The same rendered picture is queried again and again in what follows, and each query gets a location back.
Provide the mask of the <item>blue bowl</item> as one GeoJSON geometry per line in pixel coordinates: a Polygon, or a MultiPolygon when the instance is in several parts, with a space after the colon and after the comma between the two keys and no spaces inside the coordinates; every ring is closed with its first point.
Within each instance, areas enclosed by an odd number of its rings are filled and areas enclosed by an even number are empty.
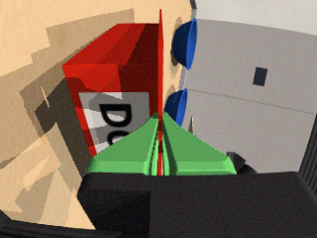
{"type": "Polygon", "coordinates": [[[166,101],[164,112],[181,127],[187,103],[187,88],[179,90],[170,95],[166,101]]]}
{"type": "Polygon", "coordinates": [[[196,18],[194,18],[192,21],[182,24],[178,29],[176,29],[174,34],[172,45],[173,56],[181,65],[185,66],[187,70],[190,70],[193,62],[196,48],[196,39],[196,18]]]}

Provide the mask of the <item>red cardboard food box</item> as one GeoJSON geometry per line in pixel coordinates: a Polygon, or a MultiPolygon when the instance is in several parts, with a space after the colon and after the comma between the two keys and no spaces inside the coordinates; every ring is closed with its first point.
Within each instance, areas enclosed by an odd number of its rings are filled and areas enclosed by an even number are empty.
{"type": "Polygon", "coordinates": [[[161,9],[159,23],[117,24],[62,69],[91,157],[158,112],[157,176],[161,176],[161,9]]]}

